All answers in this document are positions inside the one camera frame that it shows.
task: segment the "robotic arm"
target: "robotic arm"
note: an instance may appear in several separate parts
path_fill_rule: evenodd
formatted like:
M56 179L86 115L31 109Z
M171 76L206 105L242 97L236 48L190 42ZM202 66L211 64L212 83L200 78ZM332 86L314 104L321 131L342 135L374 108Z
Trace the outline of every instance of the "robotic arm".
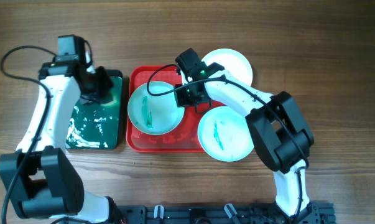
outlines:
M20 218L72 217L90 223L204 224L206 221L202 219L205 216L203 208L170 208L166 211L161 206L155 209L117 207L109 197L100 197L84 191L81 178L65 155L68 122L72 109L80 98L100 101L100 98L112 87L111 79L103 67L93 69L89 55L85 54L84 43L81 37L74 35L58 38L58 56L53 62L43 64L39 72L39 79L50 89L52 98L40 141L32 153L26 154L35 135L37 121L44 111L46 94L42 88L39 91L32 121L23 140L17 146L16 153L5 154L0 158L0 176L5 188L9 189L20 161L28 156L27 166L17 178L10 197L17 216ZM274 96L255 90L233 78L221 65L213 63L207 66L192 49L180 54L176 62L183 83L188 85L188 88L176 86L179 87L175 90L178 106L196 106L199 103L216 100L244 116L257 155L274 173L277 188L275 202L282 211L283 217L287 217L283 220L290 220L293 217L294 220L299 221L306 218L312 211L312 204L309 203L305 190L304 170L299 170L300 175L297 173L300 167L305 166L305 161L287 132L292 133L306 157L309 156L309 147L313 144L313 135L294 99L286 92ZM190 83L200 80L211 80L211 82L202 81L194 85ZM253 98L252 94L267 106ZM275 117L269 113L269 108L285 121L288 130L274 130L272 123ZM37 170L43 170L46 179L31 180L29 176L36 174ZM135 209L138 209L137 215L132 217L130 211ZM211 214L216 216L217 213L212 208L210 210ZM236 210L234 208L230 210L234 214L228 211L226 213L230 214L230 218L233 217L235 223L239 223ZM300 215L294 217L297 212L300 212ZM178 219L169 220L172 215ZM170 222L162 222L166 216ZM245 218L246 222L243 223L252 223L254 219L253 216L250 220Z

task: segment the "red tray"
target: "red tray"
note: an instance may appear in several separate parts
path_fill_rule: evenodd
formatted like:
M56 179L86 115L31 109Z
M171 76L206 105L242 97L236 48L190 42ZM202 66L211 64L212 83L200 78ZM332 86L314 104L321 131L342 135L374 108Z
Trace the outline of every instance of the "red tray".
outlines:
M149 77L162 65L143 65L137 67L131 75L129 81L129 97L139 86L147 83ZM157 73L152 81L163 81L169 84L181 84L181 78L176 74L175 68L169 67ZM223 106L214 101L212 108ZM208 104L202 104L198 111L204 111ZM127 119L126 142L137 152L203 152L198 141L197 128L203 114L195 112L193 106L185 108L185 114L180 124L171 132L153 136L142 133Z

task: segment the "white plate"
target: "white plate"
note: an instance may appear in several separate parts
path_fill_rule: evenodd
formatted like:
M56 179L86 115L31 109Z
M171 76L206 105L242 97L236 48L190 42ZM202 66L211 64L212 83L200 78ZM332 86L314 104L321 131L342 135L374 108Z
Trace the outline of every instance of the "white plate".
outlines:
M251 86L253 72L251 64L241 53L231 49L218 49L207 54L203 59L206 65L216 62L227 69L230 74L244 84Z
M205 152L220 161L238 161L254 149L245 118L228 106L207 112L200 120L197 133Z
M163 93L174 87L166 82L150 82L152 93ZM151 96L147 84L139 86L127 104L132 124L141 132L152 135L165 134L176 128L183 119L185 108L178 108L174 93Z

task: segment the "tabletop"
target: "tabletop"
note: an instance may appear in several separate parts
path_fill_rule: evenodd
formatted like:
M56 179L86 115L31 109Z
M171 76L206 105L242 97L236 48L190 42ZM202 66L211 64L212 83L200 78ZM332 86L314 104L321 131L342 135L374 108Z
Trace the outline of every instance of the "tabletop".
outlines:
M253 86L289 92L307 120L307 193L334 203L338 223L375 223L375 1L0 2L0 58L11 48L53 51L57 36L89 40L95 64L129 76L140 65L173 63L193 47L203 57L229 48L253 65ZM50 57L23 50L9 72L37 77ZM14 152L38 97L35 84L0 72L0 155ZM272 172L256 153L232 163L205 153L69 151L85 189L118 205L273 202ZM0 180L0 211L5 196ZM20 220L9 206L9 223Z

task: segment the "white arm segment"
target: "white arm segment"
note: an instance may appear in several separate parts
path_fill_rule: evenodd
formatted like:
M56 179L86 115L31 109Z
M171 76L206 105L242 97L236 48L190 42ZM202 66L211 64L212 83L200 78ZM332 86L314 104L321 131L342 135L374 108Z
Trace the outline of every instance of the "white arm segment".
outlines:
M289 172L283 174L281 171L273 172L275 187L277 189L277 196L275 196L275 202L281 208L281 210L292 216L296 213L299 203L299 183L298 175L295 173L299 167L305 166L305 161L301 159L295 165L293 165ZM305 181L305 170L300 171L300 178L302 180L302 198L303 202L300 207L300 211L306 208L309 203L309 197L306 194L306 181Z
M49 76L41 80L41 82L49 88L52 101L44 128L40 135L41 140L37 142L34 151L43 151L45 146L53 146L61 148L65 153L67 131L75 103L80 99L80 87L74 77L65 77L64 75ZM45 97L46 92L40 86L38 102L35 106L30 126L23 140L17 146L17 149L22 149L22 152L27 152L31 145L31 139L35 135L42 113L44 112L46 104ZM85 191L82 209L77 215L72 217L98 223L106 221L108 215L108 199ZM64 215L56 215L51 218L61 217L64 217Z
M256 94L260 99L262 99L266 103L268 103L271 100L270 97L273 94L264 93L262 91L256 90L250 86L245 85L244 83L240 82L235 77L230 75L229 71L227 70L216 72L209 78L218 78L222 75L225 75L228 80L242 85L253 94ZM216 100L225 104L226 106L230 107L231 109L239 113L242 117L247 116L252 109L258 109L263 106L260 102L254 100L254 98L249 96L244 90L240 89L239 87L236 87L235 85L225 83L222 81L206 82L205 90L212 100Z
M228 80L242 85L247 90L260 97L266 103L271 100L270 97L272 96L272 94L261 92L241 83L240 81L232 77L227 70L216 72L215 74L211 75L210 78L217 78L222 75L226 75L226 78ZM222 81L206 82L205 90L212 100L219 101L226 106L229 106L231 109L235 110L243 117L247 116L252 109L258 109L263 106L260 102L254 101L254 99L249 96L244 90L232 84L226 84ZM284 213L288 214L289 216L295 214L299 203L298 175L295 172L299 167L302 167L304 165L305 162L301 160L294 166L292 166L287 174L283 174L280 171L273 172L275 187L277 189L277 196L275 197L275 201L278 206L284 211ZM305 171L301 170L300 173L302 178L303 193L303 202L300 210L303 210L309 203L309 198L306 194Z

